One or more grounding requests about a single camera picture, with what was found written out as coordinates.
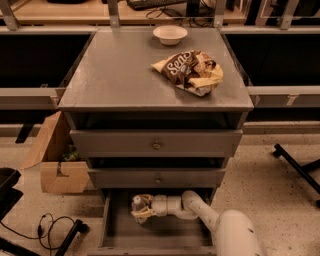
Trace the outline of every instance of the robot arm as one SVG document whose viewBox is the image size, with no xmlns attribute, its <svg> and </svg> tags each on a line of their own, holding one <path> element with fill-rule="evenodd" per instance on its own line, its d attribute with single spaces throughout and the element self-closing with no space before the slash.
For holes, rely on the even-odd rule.
<svg viewBox="0 0 320 256">
<path fill-rule="evenodd" d="M 251 220 L 242 212 L 227 210 L 219 215 L 194 191 L 182 197 L 137 195 L 131 214 L 143 224 L 151 216 L 175 215 L 181 219 L 199 217 L 211 232 L 218 256 L 265 256 Z"/>
</svg>

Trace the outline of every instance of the concrete floor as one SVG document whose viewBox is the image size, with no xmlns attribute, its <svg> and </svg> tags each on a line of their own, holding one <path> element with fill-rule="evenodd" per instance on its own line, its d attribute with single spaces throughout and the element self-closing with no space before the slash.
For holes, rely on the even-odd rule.
<svg viewBox="0 0 320 256">
<path fill-rule="evenodd" d="M 319 256 L 320 209 L 318 195 L 297 172 L 281 158 L 272 155 L 281 144 L 301 165 L 319 159 L 320 133 L 244 135 L 233 159 L 229 161 L 222 186 L 213 200 L 218 212 L 238 209 L 253 221 L 269 256 Z M 33 142 L 15 144 L 14 137 L 0 137 L 0 166 L 19 169 Z M 90 231 L 78 233 L 66 255 L 86 255 L 99 244 L 103 202 L 97 191 L 79 195 L 53 195 L 41 192 L 39 166 L 21 172 L 16 189 L 24 196 L 3 219 L 3 223 L 27 236 L 36 237 L 42 215 L 69 216 L 88 224 Z M 313 172 L 320 182 L 320 171 Z M 45 228 L 49 217 L 43 220 Z M 71 227 L 61 220 L 52 231 L 52 244 L 58 246 Z M 50 255 L 38 240 L 21 238 L 0 226 L 0 236 L 40 255 Z"/>
</svg>

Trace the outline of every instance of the drawer handle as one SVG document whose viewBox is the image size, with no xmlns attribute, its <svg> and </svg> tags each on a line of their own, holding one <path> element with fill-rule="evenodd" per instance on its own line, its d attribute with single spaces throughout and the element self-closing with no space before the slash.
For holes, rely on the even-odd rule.
<svg viewBox="0 0 320 256">
<path fill-rule="evenodd" d="M 160 184 L 160 183 L 161 183 L 160 177 L 156 177 L 156 183 L 157 183 L 157 184 Z"/>
<path fill-rule="evenodd" d="M 152 147 L 153 147 L 154 150 L 159 150 L 161 148 L 161 144 L 158 143 L 158 142 L 154 142 Z"/>
</svg>

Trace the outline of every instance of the open cardboard box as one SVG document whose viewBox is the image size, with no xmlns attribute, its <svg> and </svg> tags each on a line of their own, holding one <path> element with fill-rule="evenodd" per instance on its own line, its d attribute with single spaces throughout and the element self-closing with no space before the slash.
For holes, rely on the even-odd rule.
<svg viewBox="0 0 320 256">
<path fill-rule="evenodd" d="M 72 144 L 70 127 L 62 112 L 45 119 L 21 169 L 40 163 L 41 188 L 47 193 L 82 193 L 89 182 L 85 161 L 60 162 Z"/>
</svg>

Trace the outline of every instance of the chip bag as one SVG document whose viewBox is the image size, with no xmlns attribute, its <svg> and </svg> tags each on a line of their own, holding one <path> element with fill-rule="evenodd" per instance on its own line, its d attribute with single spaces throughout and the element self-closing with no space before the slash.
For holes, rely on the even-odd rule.
<svg viewBox="0 0 320 256">
<path fill-rule="evenodd" d="M 200 97 L 210 93 L 223 78 L 220 65 L 197 50 L 175 54 L 151 66 L 174 86 Z"/>
</svg>

